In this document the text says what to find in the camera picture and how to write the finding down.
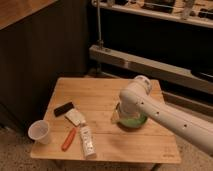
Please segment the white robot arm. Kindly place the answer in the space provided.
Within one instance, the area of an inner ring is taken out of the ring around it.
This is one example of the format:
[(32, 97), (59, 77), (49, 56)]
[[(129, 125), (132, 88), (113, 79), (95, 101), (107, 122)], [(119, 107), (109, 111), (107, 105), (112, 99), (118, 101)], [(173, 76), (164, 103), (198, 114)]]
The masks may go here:
[(152, 83), (146, 76), (132, 79), (119, 93), (111, 122), (118, 123), (142, 114), (213, 157), (213, 123), (155, 100), (150, 95), (151, 89)]

